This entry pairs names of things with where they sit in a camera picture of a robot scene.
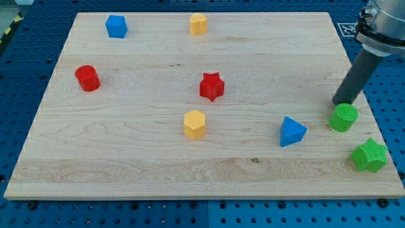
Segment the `green cylinder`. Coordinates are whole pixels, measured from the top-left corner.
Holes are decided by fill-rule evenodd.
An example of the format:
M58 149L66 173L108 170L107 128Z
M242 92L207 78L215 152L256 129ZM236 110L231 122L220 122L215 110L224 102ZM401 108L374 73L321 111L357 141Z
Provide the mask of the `green cylinder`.
M359 117L359 112L351 104L339 104L329 118L329 125L338 132L347 132Z

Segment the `green star-shaped block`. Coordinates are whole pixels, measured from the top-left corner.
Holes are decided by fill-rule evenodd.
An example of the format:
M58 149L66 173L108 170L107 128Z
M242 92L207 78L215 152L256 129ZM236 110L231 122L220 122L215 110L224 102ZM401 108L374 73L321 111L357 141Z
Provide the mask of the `green star-shaped block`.
M366 143L358 146L350 157L356 163L358 171L378 172L387 164L387 157L385 156L387 150L386 146L378 144L374 139L369 138Z

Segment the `yellow hexagonal prism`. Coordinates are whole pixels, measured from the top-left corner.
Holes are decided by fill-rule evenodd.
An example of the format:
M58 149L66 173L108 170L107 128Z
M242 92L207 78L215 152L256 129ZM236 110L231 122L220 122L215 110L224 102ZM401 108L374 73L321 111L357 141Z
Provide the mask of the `yellow hexagonal prism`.
M201 13L194 13L190 17L190 34L204 34L207 32L207 17Z
M205 135L205 114L192 110L184 115L184 134L191 139Z

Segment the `red block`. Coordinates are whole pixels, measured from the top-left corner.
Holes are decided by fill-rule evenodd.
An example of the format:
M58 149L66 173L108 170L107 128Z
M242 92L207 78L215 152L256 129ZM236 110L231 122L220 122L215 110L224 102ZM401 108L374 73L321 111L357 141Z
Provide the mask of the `red block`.
M216 97L222 96L225 82L220 79L220 73L204 73L204 79L200 83L200 96L214 101Z
M79 67L75 72L75 76L81 88L86 92L95 91L100 87L100 79L93 66L84 65Z

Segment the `green block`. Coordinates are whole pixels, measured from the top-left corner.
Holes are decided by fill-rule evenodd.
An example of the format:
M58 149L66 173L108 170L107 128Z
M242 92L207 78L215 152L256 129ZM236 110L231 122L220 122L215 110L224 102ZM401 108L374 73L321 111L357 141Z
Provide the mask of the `green block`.
M329 125L338 132L347 132L359 117L359 112L351 104L339 104L329 118Z
M356 164L357 170L369 170L378 172L382 167L387 164L386 152L388 148L384 145L378 144L374 139L369 138L366 143L358 146L350 158Z

